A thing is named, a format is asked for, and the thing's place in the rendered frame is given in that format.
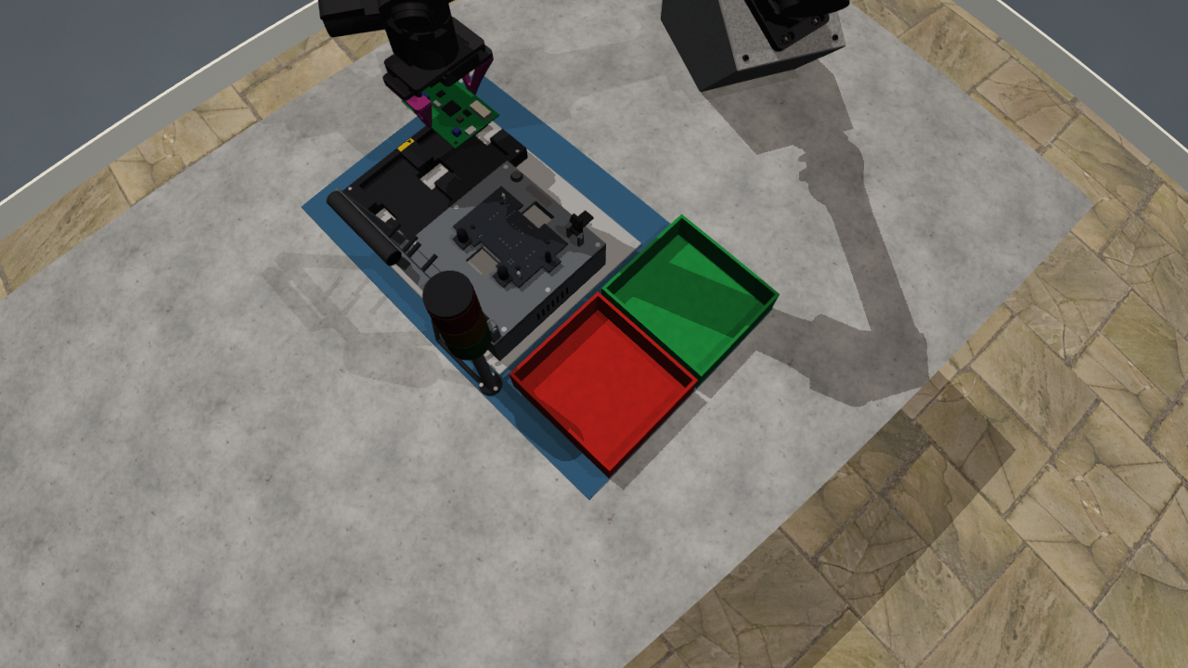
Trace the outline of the green circuit board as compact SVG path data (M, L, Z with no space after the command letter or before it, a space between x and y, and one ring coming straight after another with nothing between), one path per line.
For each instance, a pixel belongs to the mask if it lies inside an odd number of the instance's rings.
M497 111L491 109L484 100L473 95L459 81L451 87L436 81L421 93L432 101L432 130L453 149L461 147L472 136L499 116Z

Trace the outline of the red bin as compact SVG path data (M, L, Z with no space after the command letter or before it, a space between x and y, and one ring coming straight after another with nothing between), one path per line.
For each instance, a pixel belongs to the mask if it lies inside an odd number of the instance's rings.
M699 379L598 292L510 382L609 478Z

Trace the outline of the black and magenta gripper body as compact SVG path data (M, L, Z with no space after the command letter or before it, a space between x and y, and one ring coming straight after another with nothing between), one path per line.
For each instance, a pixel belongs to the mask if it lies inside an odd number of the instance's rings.
M493 56L492 49L484 45L480 34L451 17L451 12L443 27L437 31L413 33L402 29L402 33L413 65L407 65L392 53L383 61L387 70L383 74L383 81L403 100L410 100L413 95L421 97L421 90L436 81L451 87Z

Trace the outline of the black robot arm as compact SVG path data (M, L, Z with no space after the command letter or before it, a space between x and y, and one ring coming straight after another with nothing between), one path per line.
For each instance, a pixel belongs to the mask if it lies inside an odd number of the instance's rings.
M413 33L440 30L448 20L451 1L318 0L318 7L330 37L385 30L392 52L412 67L402 29ZM745 4L754 14L762 33L767 36L769 46L781 52L827 24L829 13L846 8L849 0L745 0Z

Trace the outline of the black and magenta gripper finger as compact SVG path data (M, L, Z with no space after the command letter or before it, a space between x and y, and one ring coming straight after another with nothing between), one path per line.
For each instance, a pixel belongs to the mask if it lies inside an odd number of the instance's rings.
M400 95L398 96L402 97ZM432 128L432 101L428 100L425 95L421 95L421 97L416 97L413 95L410 100L403 101L407 103L417 115L419 115L421 122L424 122L426 127Z
M470 74L469 73L467 73L467 75L465 75L465 77L462 78L463 82L465 82L465 87L468 90L470 90L470 93L473 95L476 95L478 88L479 88L479 86L481 83L481 80L484 78L484 74L488 71L488 69L489 69L491 63L493 62L493 59L494 59L494 57L491 57L484 64L478 65L478 68L474 69L474 73L472 73L472 78L470 78Z

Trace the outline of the green open-top bin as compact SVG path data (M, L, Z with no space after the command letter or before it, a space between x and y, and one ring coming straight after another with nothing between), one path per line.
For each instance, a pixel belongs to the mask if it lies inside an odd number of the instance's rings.
M697 387L781 294L681 214L601 295L688 368Z

